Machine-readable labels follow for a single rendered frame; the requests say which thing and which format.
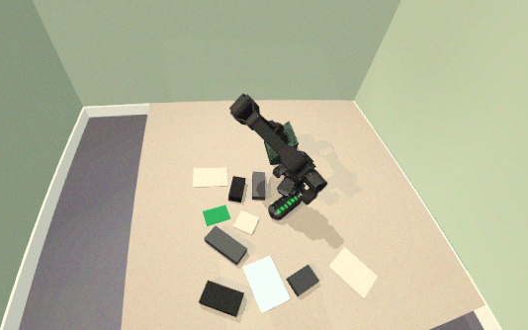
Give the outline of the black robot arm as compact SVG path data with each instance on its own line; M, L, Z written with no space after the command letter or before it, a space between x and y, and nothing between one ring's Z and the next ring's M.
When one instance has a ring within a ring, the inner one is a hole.
M303 180L315 195L326 187L327 182L314 169L316 167L314 161L304 151L289 146L288 143L291 141L288 133L283 132L284 126L273 120L267 121L260 115L259 105L247 94L241 94L229 109L239 123L255 130L280 155L283 167L298 182ZM285 175L284 180L277 187L278 193L285 198L294 198L299 186L296 180L291 180Z

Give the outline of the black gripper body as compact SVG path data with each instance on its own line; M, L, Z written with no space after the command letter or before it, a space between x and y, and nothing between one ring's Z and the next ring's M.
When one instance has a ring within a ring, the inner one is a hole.
M289 172L287 172L287 170L283 166L284 166L283 164L280 164L279 166L274 168L273 175L276 178L280 178L280 176L282 175L284 176L288 175L291 180L296 180ZM297 183L299 184L299 186L296 189L296 191L302 194L300 199L306 206L308 206L310 203L312 203L317 198L318 194L315 195L311 189L306 190L305 189L306 185L304 184L303 180L301 180L300 182L297 181Z

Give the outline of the dark grey controller unit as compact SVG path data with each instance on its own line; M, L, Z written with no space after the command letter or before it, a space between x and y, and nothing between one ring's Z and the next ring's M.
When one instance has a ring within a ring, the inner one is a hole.
M281 196L269 206L268 212L270 217L275 220L281 220L302 202L300 197L300 194L290 199Z

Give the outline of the green flat rectangular card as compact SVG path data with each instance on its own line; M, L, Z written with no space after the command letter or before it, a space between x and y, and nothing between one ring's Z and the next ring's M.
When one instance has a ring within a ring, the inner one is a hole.
M230 219L226 206L203 210L207 226Z

